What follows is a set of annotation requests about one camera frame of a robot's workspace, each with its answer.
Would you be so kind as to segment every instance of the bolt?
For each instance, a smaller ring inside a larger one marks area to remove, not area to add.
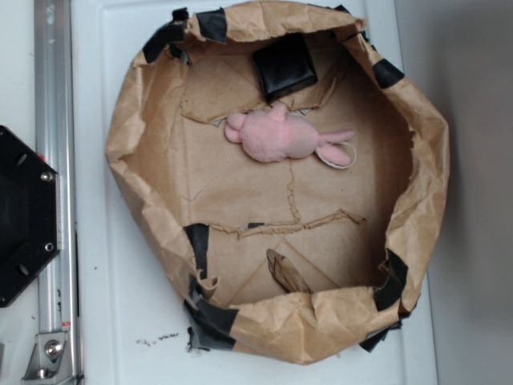
[[[43,174],[41,174],[41,180],[43,182],[51,182],[54,179],[54,176],[51,172],[45,171]]]
[[[41,369],[38,369],[35,372],[35,378],[36,379],[46,379],[46,378],[48,378],[48,369],[46,369],[45,367],[42,367]]]
[[[63,345],[54,339],[45,345],[45,354],[49,359],[57,359],[63,352]]]

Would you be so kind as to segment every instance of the pink stuffed animal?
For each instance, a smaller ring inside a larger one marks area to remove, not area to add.
[[[335,168],[348,168],[356,161],[354,147],[348,143],[352,130],[320,134],[307,120],[287,113],[287,106],[278,103],[271,111],[235,113],[228,117],[224,134],[259,162],[280,162],[286,157],[301,159],[316,153],[323,162]],[[351,159],[340,148],[343,144],[353,149]]]

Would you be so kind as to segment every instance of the cardboard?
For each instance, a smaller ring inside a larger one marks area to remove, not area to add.
[[[204,347],[312,363],[414,309],[446,201],[447,125],[365,26],[339,10],[248,2],[175,21],[180,41],[157,56],[151,39],[132,62],[107,159]],[[296,32],[319,82],[281,101],[312,108],[321,132],[356,132],[348,170],[315,156],[258,163],[218,124],[267,107],[251,54]],[[313,294],[287,294],[268,249]]]

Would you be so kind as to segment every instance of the black square object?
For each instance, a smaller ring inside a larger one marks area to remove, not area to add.
[[[317,82],[305,38],[290,34],[253,54],[267,103]]]
[[[57,172],[0,125],[0,308],[59,251]]]

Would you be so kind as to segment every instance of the black mounting bracket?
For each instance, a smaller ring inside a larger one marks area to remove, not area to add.
[[[9,306],[59,252],[58,177],[0,126],[0,307]]]

